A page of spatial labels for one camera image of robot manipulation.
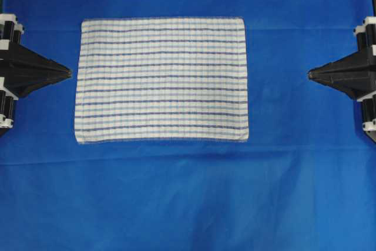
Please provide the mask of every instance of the white towel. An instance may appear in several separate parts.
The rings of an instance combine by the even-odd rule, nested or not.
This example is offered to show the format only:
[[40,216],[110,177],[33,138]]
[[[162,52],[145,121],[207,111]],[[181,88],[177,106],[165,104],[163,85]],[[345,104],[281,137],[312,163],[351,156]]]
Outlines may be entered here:
[[247,140],[243,20],[84,21],[75,135],[79,143]]

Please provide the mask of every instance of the blue stripe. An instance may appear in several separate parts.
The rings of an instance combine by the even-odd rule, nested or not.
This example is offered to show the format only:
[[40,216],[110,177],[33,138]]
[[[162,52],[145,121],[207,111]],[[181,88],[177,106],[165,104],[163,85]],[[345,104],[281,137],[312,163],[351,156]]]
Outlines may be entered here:
[[[132,46],[132,47],[122,47],[122,46],[107,46],[106,50],[137,50],[137,49],[155,49],[155,48],[196,48],[196,49],[245,49],[244,46],[214,46],[214,45],[207,45],[207,46],[200,46],[200,45],[143,45],[143,46]],[[83,51],[91,51],[94,49],[98,49],[97,46],[91,46],[88,48],[83,49]]]
[[136,129],[136,128],[212,128],[212,129],[247,129],[248,126],[222,126],[222,125],[133,125],[133,126],[108,126],[105,128],[75,129],[76,132],[96,132],[111,129]]
[[[183,60],[183,61],[188,61],[188,60],[194,60],[195,62],[197,62],[198,60],[202,60],[202,61],[207,61],[207,62],[210,62],[210,61],[216,61],[216,62],[220,62],[220,61],[226,61],[226,62],[238,62],[238,61],[244,61],[245,58],[213,58],[213,57],[201,57],[201,58],[198,58],[198,57],[195,57],[195,58],[189,58],[189,57],[162,57],[162,58],[155,58],[155,57],[152,57],[152,58],[116,58],[116,59],[105,59],[105,58],[101,58],[100,60],[99,59],[89,59],[89,58],[80,58],[80,62],[129,62],[129,61],[143,61],[143,62],[146,62],[146,61],[169,61],[169,60]],[[178,64],[201,64],[201,63],[173,63],[174,65],[178,65]],[[90,66],[83,66],[83,67],[80,67],[81,69],[85,69],[85,68],[90,68]]]
[[[144,130],[144,131],[141,131],[141,132],[118,132],[118,133],[111,133],[109,135],[106,135],[107,136],[119,136],[119,135],[142,135],[142,134],[153,134],[153,133],[158,133],[158,134],[165,134],[165,133],[168,133],[168,134],[180,134],[180,133],[190,133],[190,134],[201,134],[201,135],[214,135],[214,136],[240,136],[242,135],[241,133],[234,133],[234,132],[208,132],[208,131],[196,131],[196,130],[193,130],[193,131],[186,131],[186,130],[153,130],[153,131],[149,131],[149,130]],[[82,138],[82,139],[85,139],[85,138],[100,138],[100,137],[104,137],[103,135],[90,135],[90,136],[85,136],[85,135],[76,135],[76,138]]]
[[201,20],[243,20],[239,16],[160,16],[160,17],[130,17],[130,18],[92,18],[84,19],[82,23],[85,22],[94,22],[94,21],[145,21],[145,20],[186,20],[186,19],[201,19]]
[[90,89],[77,93],[117,92],[117,91],[247,91],[244,88],[119,88],[119,89]]
[[[126,73],[166,73],[166,72],[221,72],[221,73],[244,73],[243,70],[238,70],[237,68],[233,68],[233,69],[229,69],[229,70],[224,70],[224,69],[188,69],[188,70],[184,70],[184,69],[164,69],[164,70],[153,70],[153,69],[142,69],[142,70],[123,70],[123,72],[126,72]],[[96,75],[96,74],[100,74],[100,73],[115,73],[115,71],[92,71],[92,72],[89,72],[89,71],[86,71],[84,74],[85,76],[86,75]]]
[[189,22],[189,21],[171,21],[171,22],[159,22],[159,23],[153,23],[153,22],[147,22],[144,24],[116,24],[116,23],[97,23],[97,24],[91,24],[91,25],[82,25],[82,29],[92,28],[94,26],[162,26],[162,25],[206,25],[206,26],[239,26],[242,25],[240,23],[234,23],[234,22]]
[[202,79],[247,79],[246,76],[201,76],[201,75],[165,75],[165,76],[101,76],[98,78],[78,79],[78,81],[94,81],[96,79],[163,79],[163,78],[202,78]]
[[137,67],[158,67],[158,66],[232,66],[232,67],[246,67],[247,64],[210,64],[210,63],[159,63],[159,64],[133,64],[133,65],[94,65],[86,67],[78,67],[78,69],[95,69],[95,68],[137,68]]
[[[225,94],[225,93],[218,93],[218,94],[213,94],[213,93],[163,93],[162,94],[165,98],[168,97],[168,96],[171,96],[172,98],[175,98],[175,97],[178,97],[178,96],[183,96],[185,98],[187,98],[187,96],[192,96],[192,97],[209,97],[209,98],[226,98],[226,99],[237,99],[237,98],[241,98],[243,97],[244,95],[243,94],[234,94],[234,95],[231,95],[231,94]],[[155,93],[146,93],[146,94],[118,94],[118,95],[108,95],[106,94],[106,96],[103,96],[103,95],[99,95],[99,96],[82,96],[78,99],[81,99],[81,100],[88,100],[88,99],[113,99],[113,98],[128,98],[128,97],[154,97],[155,96]]]
[[[147,37],[147,38],[150,38],[150,37],[153,37],[153,36],[157,36],[157,37],[164,37],[164,36],[187,36],[187,34],[148,34],[148,35],[111,35],[111,34],[103,34],[103,35],[92,35],[92,36],[84,36],[82,35],[81,36],[81,39],[92,39],[92,38],[95,38],[95,39],[98,39],[98,38],[137,38],[137,37]],[[195,37],[195,36],[199,36],[199,37],[203,37],[203,36],[209,36],[209,37],[226,37],[226,38],[238,38],[238,37],[242,37],[244,38],[244,35],[243,34],[230,34],[230,35],[226,35],[226,34],[211,34],[211,35],[208,35],[208,34],[190,34],[189,37],[192,38],[192,37]]]
[[200,106],[200,105],[194,105],[194,106],[189,106],[189,105],[177,105],[177,106],[134,106],[134,107],[105,107],[105,108],[96,108],[96,109],[75,109],[75,112],[94,112],[94,111],[116,111],[116,110],[145,110],[145,109],[179,109],[179,108],[184,108],[184,109],[200,109],[200,110],[206,110],[206,109],[221,109],[221,110],[233,110],[233,111],[246,111],[248,110],[248,107],[245,108],[239,108],[239,107],[228,107],[228,106]]
[[211,116],[231,116],[231,117],[247,117],[248,114],[233,114],[233,113],[215,113],[215,112],[144,112],[144,113],[116,113],[116,114],[101,114],[88,116],[75,116],[75,119],[90,119],[90,118],[104,118],[104,117],[118,117],[118,116],[145,116],[145,115],[211,115]]
[[246,43],[246,41],[217,41],[210,39],[155,39],[149,41],[93,41],[82,43],[81,45],[91,44],[134,44],[134,43],[152,43],[152,42],[201,42],[201,43]]
[[246,55],[246,52],[199,52],[199,51],[156,51],[156,52],[134,52],[134,53],[89,53],[80,54],[80,57],[88,56],[132,56],[152,54],[211,54],[211,55]]
[[[197,82],[189,82],[189,81],[163,81],[162,84],[164,83],[197,83]],[[113,85],[144,85],[145,82],[104,82],[104,83],[86,83],[85,81],[80,81],[78,87],[80,88],[90,88],[92,86],[113,86]],[[246,82],[200,82],[201,85],[246,85]]]
[[[83,136],[76,135],[76,138],[82,138]],[[216,141],[216,142],[247,142],[247,139],[229,139],[229,138],[112,138],[112,139],[102,139],[99,141],[78,141],[79,144],[96,144],[96,143],[103,143],[103,142],[126,142],[126,141],[158,141],[158,140],[183,140],[183,141]]]
[[[129,122],[156,122],[156,121],[179,121],[179,122],[225,122],[225,123],[236,123],[236,124],[242,124],[247,123],[248,119],[245,120],[229,120],[229,119],[189,119],[189,118],[159,118],[159,119],[121,119],[121,120],[112,120],[112,121],[106,121],[106,123],[129,123]],[[88,126],[88,125],[97,125],[99,123],[102,123],[102,121],[94,121],[94,122],[76,122],[75,125],[82,125],[82,126]]]
[[127,33],[127,32],[163,32],[163,31],[211,31],[211,32],[241,32],[244,29],[212,29],[212,28],[149,28],[149,29],[94,29],[92,31],[83,31],[83,34],[91,34],[93,32],[116,32],[116,33]]
[[125,101],[110,101],[110,102],[85,102],[77,103],[81,105],[106,105],[106,104],[119,104],[119,103],[155,103],[155,102],[197,102],[197,103],[229,103],[229,104],[248,104],[247,101],[227,101],[227,100],[198,100],[198,99],[164,99],[164,100],[125,100]]

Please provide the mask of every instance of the blue backdrop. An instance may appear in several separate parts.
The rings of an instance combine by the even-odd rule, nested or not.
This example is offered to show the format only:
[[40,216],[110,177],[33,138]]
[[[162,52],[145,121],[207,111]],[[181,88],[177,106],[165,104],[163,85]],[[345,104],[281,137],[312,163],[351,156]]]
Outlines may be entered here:
[[[0,250],[375,250],[375,148],[307,71],[356,51],[371,0],[5,0],[22,44],[73,78],[0,139]],[[242,16],[250,139],[78,145],[85,18]]]

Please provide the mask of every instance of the towel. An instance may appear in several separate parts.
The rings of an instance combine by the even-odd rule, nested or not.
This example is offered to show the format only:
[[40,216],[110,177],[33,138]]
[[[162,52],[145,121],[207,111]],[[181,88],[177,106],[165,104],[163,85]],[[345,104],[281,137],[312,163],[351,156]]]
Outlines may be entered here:
[[92,19],[81,28],[79,143],[248,139],[241,18]]

